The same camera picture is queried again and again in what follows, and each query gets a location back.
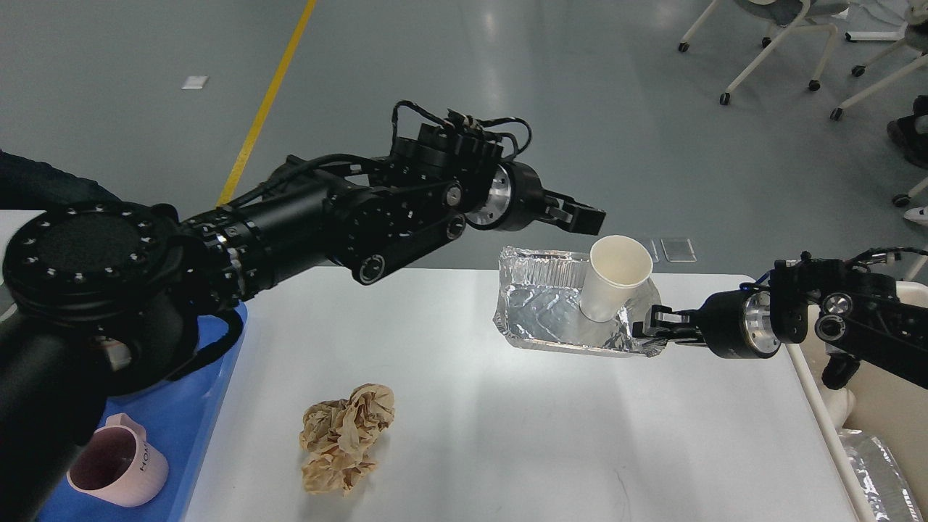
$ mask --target crumpled brown paper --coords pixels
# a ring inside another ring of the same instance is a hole
[[[380,432],[393,422],[393,391],[384,385],[360,385],[348,399],[326,400],[303,414],[300,446],[309,451],[303,463],[308,493],[342,494],[377,467],[367,456]]]

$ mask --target shoe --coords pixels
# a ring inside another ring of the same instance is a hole
[[[928,95],[921,95],[912,102],[912,114],[924,116],[928,114]]]
[[[925,212],[925,207],[910,208],[906,211],[904,216],[912,223],[918,223],[919,225],[928,227],[928,212]]]
[[[886,126],[886,133],[897,147],[902,149],[906,161],[915,166],[928,169],[928,135],[915,130],[918,116],[906,116],[893,120]]]

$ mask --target pink mug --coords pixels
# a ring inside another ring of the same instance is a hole
[[[146,441],[145,428],[125,413],[107,417],[68,471],[72,488],[122,507],[155,498],[167,477],[164,455]]]

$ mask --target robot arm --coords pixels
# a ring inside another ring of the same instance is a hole
[[[396,135],[401,108],[429,121],[418,138]],[[502,124],[529,139],[489,130]],[[468,225],[597,234],[604,212],[545,190],[515,161],[530,140],[518,118],[439,118],[401,101],[385,157],[290,156],[258,188],[183,222],[166,204],[88,202],[27,223],[3,266],[19,315],[0,323],[0,519],[33,520],[107,396],[219,359],[241,332],[232,308],[287,278],[328,259],[372,284]],[[206,314],[229,335],[196,352]]]
[[[777,261],[762,278],[739,290],[712,294],[698,310],[655,306],[635,336],[708,346],[727,359],[772,357],[780,343],[801,343],[808,330],[809,305],[818,307],[814,332],[830,347],[822,382],[846,385],[861,360],[928,388],[928,308],[905,305],[893,278],[870,272],[909,248],[873,249],[853,259]]]

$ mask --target crumpled foil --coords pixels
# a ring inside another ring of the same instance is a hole
[[[661,296],[648,279],[606,322],[580,311],[589,254],[508,246],[499,256],[499,300],[493,323],[518,348],[608,357],[654,357],[665,340],[635,339],[632,323],[644,321]]]
[[[838,437],[877,521],[923,522],[909,483],[883,441],[856,429],[838,430]]]

